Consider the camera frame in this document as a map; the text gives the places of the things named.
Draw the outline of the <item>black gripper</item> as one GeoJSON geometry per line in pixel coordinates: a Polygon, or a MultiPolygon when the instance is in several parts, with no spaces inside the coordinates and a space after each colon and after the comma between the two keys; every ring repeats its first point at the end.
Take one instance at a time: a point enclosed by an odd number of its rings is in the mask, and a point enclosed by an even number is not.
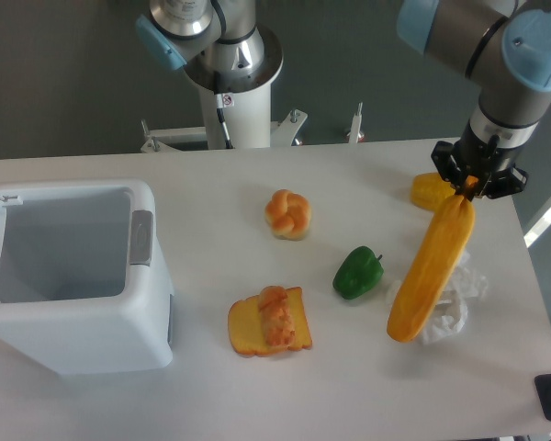
{"type": "Polygon", "coordinates": [[[438,141],[431,157],[456,195],[496,199],[524,191],[528,174],[516,167],[523,147],[507,147],[504,136],[498,133],[483,141],[466,126],[458,141],[438,141]]]}

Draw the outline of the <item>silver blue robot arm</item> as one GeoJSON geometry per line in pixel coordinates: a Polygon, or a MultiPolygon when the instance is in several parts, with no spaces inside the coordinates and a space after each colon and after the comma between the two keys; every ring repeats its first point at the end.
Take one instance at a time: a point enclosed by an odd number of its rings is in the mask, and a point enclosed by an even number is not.
{"type": "Polygon", "coordinates": [[[551,105],[551,11],[516,5],[501,13],[481,1],[406,1],[397,32],[480,88],[460,139],[433,148],[440,177],[469,199],[523,191],[528,175],[515,161],[551,105]]]}

